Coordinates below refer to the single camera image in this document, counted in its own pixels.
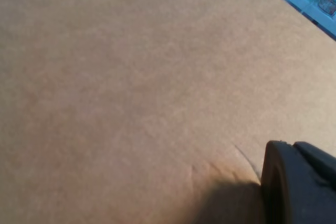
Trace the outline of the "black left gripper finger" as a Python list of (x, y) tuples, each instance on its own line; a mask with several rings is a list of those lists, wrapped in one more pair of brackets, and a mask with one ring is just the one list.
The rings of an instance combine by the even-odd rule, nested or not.
[(261, 192), (266, 223), (335, 223), (335, 157), (307, 142), (269, 141)]

